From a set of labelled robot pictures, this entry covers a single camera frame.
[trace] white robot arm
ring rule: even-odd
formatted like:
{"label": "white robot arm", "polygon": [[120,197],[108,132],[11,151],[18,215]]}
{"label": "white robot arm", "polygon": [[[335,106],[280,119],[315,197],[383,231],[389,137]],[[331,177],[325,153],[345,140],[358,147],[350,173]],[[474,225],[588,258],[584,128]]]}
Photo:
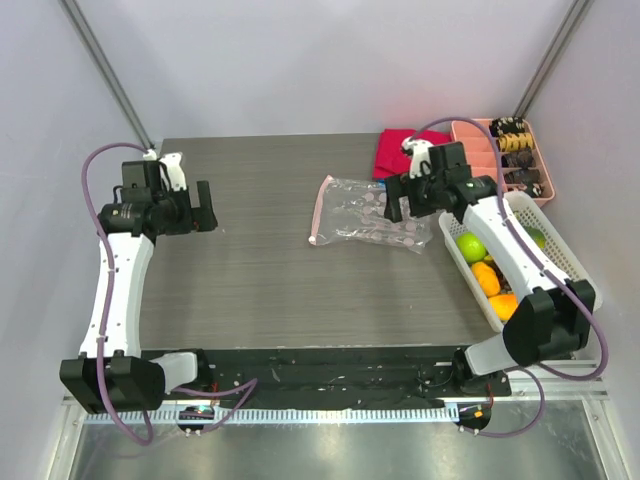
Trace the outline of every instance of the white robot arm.
{"label": "white robot arm", "polygon": [[[99,215],[115,260],[104,356],[110,398],[118,411],[157,408],[165,394],[196,380],[199,386],[210,385],[210,371],[208,365],[202,365],[201,351],[172,352],[150,361],[141,358],[140,303],[157,237],[211,231],[217,226],[208,182],[198,182],[200,207],[191,207],[182,154],[160,159],[148,154],[144,158],[122,164],[122,201],[114,198]],[[106,250],[100,242],[100,276],[89,328],[79,357],[64,360],[60,367],[62,382],[91,413],[104,411],[96,385],[95,359],[109,273]]]}
{"label": "white robot arm", "polygon": [[[564,282],[593,311],[595,292],[589,282],[571,281],[544,255],[507,202],[498,198],[493,179],[471,176],[461,143],[434,147],[424,140],[408,140],[403,150],[412,156],[411,167],[409,173],[385,180],[385,217],[394,222],[402,220],[399,198],[404,196],[409,199],[412,216],[436,210],[452,212],[487,247],[518,299],[518,308],[502,333],[471,345],[454,358],[459,382],[584,348],[590,330],[587,319],[538,265]],[[500,201],[536,261],[507,228]]]}

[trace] white basket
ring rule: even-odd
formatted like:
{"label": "white basket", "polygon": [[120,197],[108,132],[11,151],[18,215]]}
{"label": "white basket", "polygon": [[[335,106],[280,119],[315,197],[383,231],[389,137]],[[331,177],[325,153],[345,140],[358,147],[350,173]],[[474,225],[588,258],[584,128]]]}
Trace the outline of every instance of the white basket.
{"label": "white basket", "polygon": [[[547,257],[549,257],[549,260],[569,275],[572,280],[589,280],[596,292],[594,311],[598,310],[602,306],[602,294],[595,286],[593,280],[582,264],[569,249],[564,240],[562,240],[560,234],[555,228],[553,228],[553,225],[551,225],[551,222],[547,219],[544,213],[542,213],[540,207],[538,207],[533,199],[524,192],[508,192],[505,193],[504,198],[509,202],[511,210],[518,213],[520,223],[522,223],[523,226],[537,228],[544,233],[547,242],[542,251]],[[455,217],[450,213],[443,213],[440,215],[438,223],[440,224],[440,228],[444,234],[444,242],[449,253],[451,253],[453,260],[462,272],[469,288],[471,288],[473,296],[476,297],[476,300],[480,304],[480,308],[487,317],[491,328],[496,332],[501,332],[504,327],[503,323],[489,304],[487,296],[480,288],[480,285],[478,285],[473,273],[471,273],[469,265],[467,265],[467,262],[456,245],[456,238],[466,232],[467,228],[458,223]]]}

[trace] plastic bag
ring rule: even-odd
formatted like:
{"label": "plastic bag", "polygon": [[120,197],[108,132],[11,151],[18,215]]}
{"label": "plastic bag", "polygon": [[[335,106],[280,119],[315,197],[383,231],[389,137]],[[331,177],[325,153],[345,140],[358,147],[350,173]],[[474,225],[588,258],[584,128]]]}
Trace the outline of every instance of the plastic bag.
{"label": "plastic bag", "polygon": [[403,198],[400,206],[408,220],[392,223],[384,218],[386,197],[382,184],[329,175],[318,192],[309,243],[326,245],[355,238],[422,253],[433,237],[428,217],[409,218],[409,202]]}

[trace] gray wall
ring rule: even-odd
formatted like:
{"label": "gray wall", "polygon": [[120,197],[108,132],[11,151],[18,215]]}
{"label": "gray wall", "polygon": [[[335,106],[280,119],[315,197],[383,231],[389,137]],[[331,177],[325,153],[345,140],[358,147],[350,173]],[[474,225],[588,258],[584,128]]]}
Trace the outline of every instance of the gray wall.
{"label": "gray wall", "polygon": [[[639,22],[636,0],[594,2],[530,115],[557,191],[545,213],[604,294],[597,318],[611,346],[606,380],[629,451],[635,452],[640,446]],[[637,463],[634,468],[640,473]]]}
{"label": "gray wall", "polygon": [[[0,478],[42,478],[63,389],[97,281],[80,191],[94,148],[133,135],[55,1],[0,5]],[[118,160],[94,170],[110,196]]]}
{"label": "gray wall", "polygon": [[570,0],[82,0],[153,138],[512,112]]}

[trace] wooden tabletop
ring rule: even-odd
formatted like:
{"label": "wooden tabletop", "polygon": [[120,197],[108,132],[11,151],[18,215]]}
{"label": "wooden tabletop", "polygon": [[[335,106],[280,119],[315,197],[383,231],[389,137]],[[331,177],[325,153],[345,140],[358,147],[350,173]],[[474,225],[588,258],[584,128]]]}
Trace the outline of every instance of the wooden tabletop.
{"label": "wooden tabletop", "polygon": [[424,253],[308,242],[331,174],[369,179],[378,135],[166,140],[209,180],[220,226],[160,237],[141,309],[143,348],[468,344],[493,332],[442,239]]}

